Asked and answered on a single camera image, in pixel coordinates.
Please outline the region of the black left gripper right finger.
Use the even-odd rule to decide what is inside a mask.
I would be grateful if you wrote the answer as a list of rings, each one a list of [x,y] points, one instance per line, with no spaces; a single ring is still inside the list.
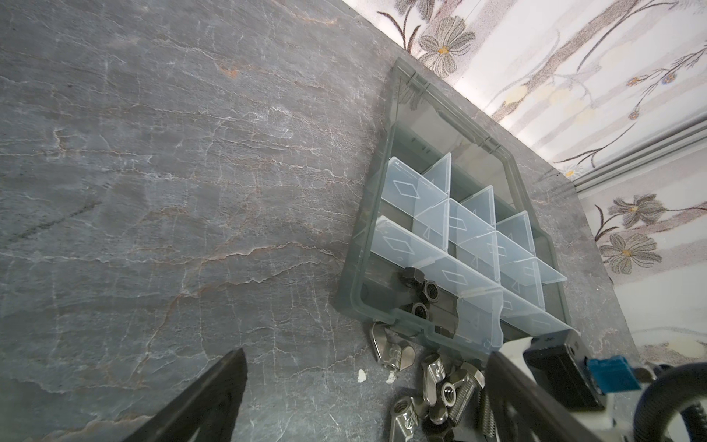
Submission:
[[[499,352],[489,357],[485,389],[500,441],[598,440],[561,403]]]

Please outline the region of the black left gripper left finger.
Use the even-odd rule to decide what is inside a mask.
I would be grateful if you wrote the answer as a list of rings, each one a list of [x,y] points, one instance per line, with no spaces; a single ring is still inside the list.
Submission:
[[[124,441],[230,441],[247,380],[245,351],[233,350]]]

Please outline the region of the black hex nut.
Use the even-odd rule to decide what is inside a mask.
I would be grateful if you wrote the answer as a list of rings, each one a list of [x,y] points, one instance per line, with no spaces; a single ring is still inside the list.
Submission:
[[[435,327],[435,333],[442,335],[442,336],[449,338],[449,339],[452,339],[454,337],[454,333],[452,333],[452,331],[449,331],[448,329],[441,327],[441,326]]]
[[[436,303],[439,300],[439,288],[434,281],[425,281],[422,288],[423,301],[426,303]]]
[[[415,267],[405,267],[399,273],[399,280],[405,287],[422,288],[425,285],[425,273]]]
[[[429,307],[423,302],[416,302],[412,304],[411,313],[423,320],[431,320],[431,314]]]

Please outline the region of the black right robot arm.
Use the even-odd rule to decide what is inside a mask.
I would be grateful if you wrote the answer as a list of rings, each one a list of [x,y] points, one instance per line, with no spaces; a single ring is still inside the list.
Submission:
[[[643,391],[633,423],[615,424],[607,441],[668,441],[670,422],[679,417],[690,441],[706,440],[706,364],[649,363],[633,370]]]

